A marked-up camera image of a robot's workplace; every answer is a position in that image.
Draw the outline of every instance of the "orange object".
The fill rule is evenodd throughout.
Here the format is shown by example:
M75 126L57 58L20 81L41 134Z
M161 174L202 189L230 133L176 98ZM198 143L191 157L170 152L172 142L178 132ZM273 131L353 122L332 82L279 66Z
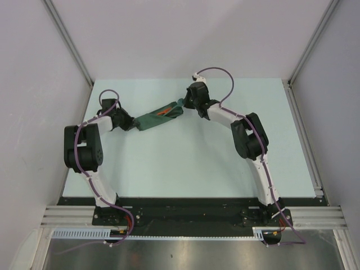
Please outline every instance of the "orange object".
M281 218L279 219L279 222L280 222L280 226L281 226L281 227L283 227L283 228L281 229L281 231L284 231L284 230L285 230L285 228L286 228L286 224L285 224L285 222L284 222L284 221L282 221L282 219L281 219Z
M127 215L125 216L125 219L128 221L128 230L130 230L132 224L131 224L131 219L130 217L128 217Z
M158 112L157 115L161 115L161 114L166 114L168 113L172 108L171 107L168 107L166 108L165 110L161 111L161 112Z

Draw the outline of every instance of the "gray wall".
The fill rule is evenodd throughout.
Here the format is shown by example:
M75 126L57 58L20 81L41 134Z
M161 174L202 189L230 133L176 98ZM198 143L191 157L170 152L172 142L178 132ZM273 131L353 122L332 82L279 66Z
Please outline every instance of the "gray wall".
M329 1L53 0L92 79L287 79Z
M360 1L343 1L294 84L326 193L360 251Z
M89 88L41 1L0 3L0 269L59 195Z

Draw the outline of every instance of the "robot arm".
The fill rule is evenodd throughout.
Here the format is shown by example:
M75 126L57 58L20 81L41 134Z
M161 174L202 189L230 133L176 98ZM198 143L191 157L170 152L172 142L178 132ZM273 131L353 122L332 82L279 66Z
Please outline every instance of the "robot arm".
M188 109L196 109L201 118L218 122L232 131L236 151L247 161L253 173L258 190L258 200L262 207L265 208L268 217L273 218L279 212L271 196L268 177L262 164L262 162L265 162L266 165L268 164L267 146L269 141L259 117L255 113L241 117L221 109L219 101L210 99L205 78L194 74L193 80L195 82L187 88L184 106ZM265 150L263 158L261 145L244 117L251 122L262 140ZM273 186L271 175L270 180L271 186ZM275 188L273 188L273 192L275 200L281 206L281 209L283 209L284 204Z
M114 102L116 102L115 99L102 100L102 109L100 111L106 111L114 104ZM121 127L121 129L127 131L134 127L135 121L133 117L130 117L128 113L121 108L120 104L119 107L113 109L108 115L109 116L98 118L91 124L83 127L80 131L80 137L77 144L79 145L78 156L80 166L90 175L93 188L105 201L115 204L118 196L109 185L101 167L104 158L101 146L101 136L112 131L116 127ZM73 169L76 173L80 173L93 192L88 177L80 172L75 162L74 143L77 130L78 126L76 125L65 127L64 161L68 168ZM99 198L96 200L96 205L101 208L109 207L99 200Z

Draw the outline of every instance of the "metal floor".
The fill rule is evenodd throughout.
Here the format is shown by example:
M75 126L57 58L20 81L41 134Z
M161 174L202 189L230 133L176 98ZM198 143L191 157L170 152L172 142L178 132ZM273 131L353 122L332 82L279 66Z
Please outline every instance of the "metal floor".
M44 269L344 269L332 230L303 231L308 244L266 248L258 241L129 240L109 248L94 244L62 255L54 252L87 240L53 239ZM291 231L283 240L296 240Z

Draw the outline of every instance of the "light blue table surface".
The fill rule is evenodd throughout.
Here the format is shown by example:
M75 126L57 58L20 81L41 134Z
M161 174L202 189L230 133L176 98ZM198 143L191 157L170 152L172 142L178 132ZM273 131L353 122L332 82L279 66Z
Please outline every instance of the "light blue table surface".
M230 90L229 79L208 79L210 98ZM97 80L85 119L98 109L104 89L116 90L127 112L137 117L184 98L191 79ZM111 93L104 98L111 98ZM268 159L282 197L315 197L312 181L280 79L235 79L224 106L259 115L269 138ZM237 154L231 131L201 119L196 110L155 128L102 136L103 169L119 196L256 197L253 176ZM64 197L92 196L80 175L69 172Z

